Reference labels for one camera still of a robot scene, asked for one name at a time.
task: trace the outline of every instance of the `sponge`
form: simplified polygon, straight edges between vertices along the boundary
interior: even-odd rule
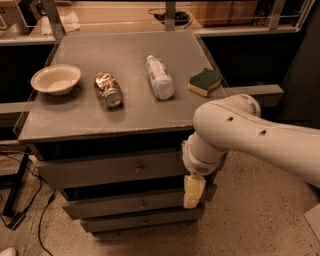
[[[220,85],[221,79],[220,73],[204,68],[202,72],[190,78],[188,90],[208,97],[209,92]]]

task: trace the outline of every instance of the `cabinet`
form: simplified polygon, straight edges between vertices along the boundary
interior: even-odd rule
[[[145,69],[146,57],[168,67],[175,95],[158,100]],[[87,232],[100,232],[199,219],[215,185],[197,208],[183,208],[181,143],[193,133],[195,109],[226,97],[222,86],[203,98],[188,91],[191,76],[210,68],[192,32],[67,35],[52,64],[75,65],[82,72],[68,95],[39,93],[19,136],[36,154],[39,171],[65,197],[63,209],[81,219]],[[124,104],[104,109],[93,88],[97,73],[111,73]]]

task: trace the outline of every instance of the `can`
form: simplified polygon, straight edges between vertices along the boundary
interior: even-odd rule
[[[94,88],[105,106],[114,108],[123,103],[120,85],[111,74],[98,73],[95,77]]]

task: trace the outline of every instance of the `bowl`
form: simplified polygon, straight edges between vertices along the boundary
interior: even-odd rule
[[[79,68],[67,64],[56,64],[35,73],[31,79],[31,85],[39,92],[60,96],[71,92],[80,77]]]

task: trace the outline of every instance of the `brown floor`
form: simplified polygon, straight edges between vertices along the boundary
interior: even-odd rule
[[[14,173],[18,163],[1,156],[0,166],[0,174]],[[39,186],[35,177],[29,173],[26,177],[16,210],[26,207]],[[61,208],[64,199],[58,194],[43,217],[43,244],[55,256],[320,255],[320,242],[304,217],[320,202],[308,184],[234,151],[229,153],[216,183],[218,190],[197,222],[95,236],[68,217]],[[8,192],[9,188],[0,188],[4,201]],[[52,189],[44,184],[16,231],[0,223],[0,250],[13,246],[20,256],[48,255],[40,247],[37,232],[51,193]],[[1,212],[4,201],[0,203]]]

